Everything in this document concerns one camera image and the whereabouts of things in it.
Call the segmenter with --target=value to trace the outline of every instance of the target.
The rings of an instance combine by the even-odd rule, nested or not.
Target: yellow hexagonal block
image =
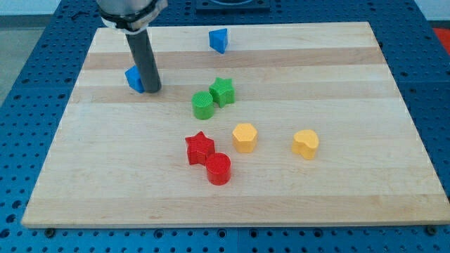
[[[311,129],[298,131],[292,142],[292,152],[302,155],[306,160],[312,160],[316,156],[319,146],[319,138]]]
[[[240,153],[251,153],[258,141],[258,131],[250,123],[241,123],[233,130],[233,145]]]

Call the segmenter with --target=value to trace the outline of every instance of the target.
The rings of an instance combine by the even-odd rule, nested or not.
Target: plastic block
[[[191,165],[205,165],[207,157],[216,152],[214,141],[207,138],[202,131],[195,136],[186,137],[185,140],[188,146],[188,160]]]
[[[228,30],[225,28],[210,31],[210,46],[219,53],[225,53],[228,46]]]
[[[292,141],[292,152],[303,156],[306,160],[312,160],[316,156],[319,146],[319,138],[311,129],[298,131]]]
[[[125,77],[127,77],[128,85],[135,91],[143,93],[144,89],[142,86],[141,76],[139,75],[138,68],[136,66],[131,67],[125,72]]]
[[[232,79],[222,79],[216,77],[216,81],[210,86],[212,100],[219,105],[220,108],[226,104],[234,103],[234,88]]]
[[[241,123],[233,130],[233,145],[240,153],[251,153],[258,141],[258,131],[250,123]]]
[[[231,178],[231,161],[223,153],[214,153],[206,159],[208,181],[216,186],[227,183]]]
[[[192,110],[197,119],[209,119],[214,115],[212,96],[207,91],[200,91],[192,96]]]

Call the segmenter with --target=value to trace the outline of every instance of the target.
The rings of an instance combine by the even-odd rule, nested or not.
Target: blue block
[[[219,53],[225,53],[228,46],[228,30],[225,28],[210,31],[210,46]]]
[[[133,66],[125,72],[125,77],[127,77],[128,85],[135,91],[143,93],[144,89],[142,86],[141,76],[139,75],[138,68]]]

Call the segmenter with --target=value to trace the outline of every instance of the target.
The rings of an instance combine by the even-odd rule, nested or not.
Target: wooden board
[[[365,226],[450,222],[449,201],[366,22],[153,27],[163,88],[138,94],[123,34],[99,29],[22,223],[30,228]],[[195,119],[191,96],[233,78],[236,103]],[[231,132],[259,142],[237,153]],[[314,129],[315,160],[292,154]],[[232,161],[225,186],[189,166],[204,131]]]

